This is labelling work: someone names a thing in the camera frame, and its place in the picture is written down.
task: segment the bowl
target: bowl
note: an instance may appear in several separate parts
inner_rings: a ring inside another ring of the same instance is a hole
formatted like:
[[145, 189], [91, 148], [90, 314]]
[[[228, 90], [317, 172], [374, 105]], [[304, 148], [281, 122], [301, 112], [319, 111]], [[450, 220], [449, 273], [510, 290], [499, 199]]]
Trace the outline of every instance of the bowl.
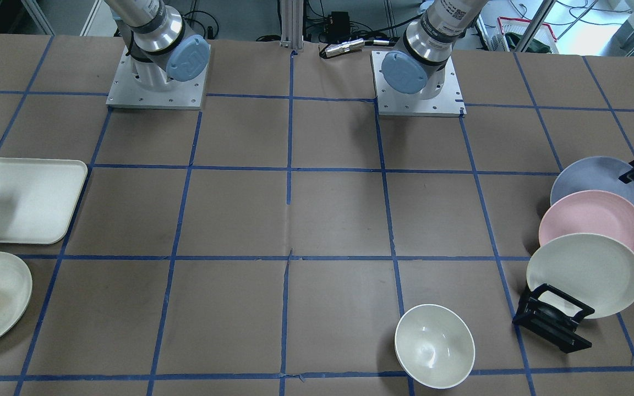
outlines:
[[549, 204], [564, 196], [585, 190], [604, 190], [622, 196], [634, 205], [634, 182], [625, 184], [618, 177], [631, 170], [629, 163], [610, 156], [590, 156], [566, 167], [551, 186]]
[[[596, 310], [588, 319], [614, 315], [634, 302], [634, 252], [608, 236], [560, 236], [538, 249], [527, 270], [530, 290], [548, 283]], [[552, 293], [540, 298], [566, 316], [579, 308]]]
[[415, 381], [447, 389], [471, 373], [476, 347], [468, 326], [451, 309], [422, 304], [400, 318], [395, 329], [395, 354]]
[[564, 196], [544, 214], [539, 224], [539, 246], [576, 233], [605, 235], [634, 252], [634, 205], [620, 195], [602, 190]]

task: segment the light blue bowl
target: light blue bowl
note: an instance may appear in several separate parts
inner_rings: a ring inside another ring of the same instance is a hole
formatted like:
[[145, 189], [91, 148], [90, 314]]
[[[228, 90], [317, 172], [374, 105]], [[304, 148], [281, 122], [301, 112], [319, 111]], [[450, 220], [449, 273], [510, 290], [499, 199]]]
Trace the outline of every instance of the light blue bowl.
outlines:
[[551, 186], [549, 203], [564, 196], [586, 190], [604, 190], [623, 196], [634, 205], [634, 182], [625, 184], [618, 180], [623, 173], [631, 170], [627, 162], [610, 156], [590, 156], [567, 166], [556, 177]]

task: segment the metal mounting plate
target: metal mounting plate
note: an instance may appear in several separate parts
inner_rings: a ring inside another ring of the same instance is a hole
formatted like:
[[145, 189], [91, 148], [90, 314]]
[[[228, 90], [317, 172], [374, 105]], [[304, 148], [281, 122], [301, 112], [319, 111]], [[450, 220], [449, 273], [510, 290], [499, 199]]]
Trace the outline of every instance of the metal mounting plate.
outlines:
[[121, 54], [106, 104], [117, 108], [166, 108], [174, 110], [202, 110], [207, 69], [186, 82], [171, 81], [169, 90], [151, 91], [136, 81], [131, 56]]
[[378, 96], [378, 113], [382, 116], [428, 116], [428, 117], [458, 117], [466, 114], [466, 106], [463, 105], [461, 88], [458, 85], [453, 62], [447, 62], [447, 80], [442, 90], [436, 97], [429, 100], [420, 100], [407, 93], [394, 90], [383, 78], [380, 72], [380, 64], [388, 51], [373, 51], [370, 53], [373, 66], [373, 81], [375, 92]]

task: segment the pink plate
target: pink plate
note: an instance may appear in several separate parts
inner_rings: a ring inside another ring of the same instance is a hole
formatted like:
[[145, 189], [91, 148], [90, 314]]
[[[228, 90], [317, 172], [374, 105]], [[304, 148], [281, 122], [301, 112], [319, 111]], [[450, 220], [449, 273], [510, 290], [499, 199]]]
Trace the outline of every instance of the pink plate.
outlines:
[[586, 190], [564, 196], [539, 224], [539, 245], [576, 233], [613, 238], [634, 251], [634, 205], [620, 195]]

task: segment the dark green cloth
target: dark green cloth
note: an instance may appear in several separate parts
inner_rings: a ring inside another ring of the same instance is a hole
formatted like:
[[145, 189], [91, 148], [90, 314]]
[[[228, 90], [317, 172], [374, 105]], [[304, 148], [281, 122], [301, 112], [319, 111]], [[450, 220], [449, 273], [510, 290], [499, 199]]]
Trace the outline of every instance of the dark green cloth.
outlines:
[[[511, 51], [515, 50], [521, 38], [523, 38], [523, 35], [519, 35], [518, 33], [508, 32], [505, 34], [505, 40], [508, 41], [508, 47]], [[533, 38], [526, 52], [551, 53], [551, 48], [545, 43]]]

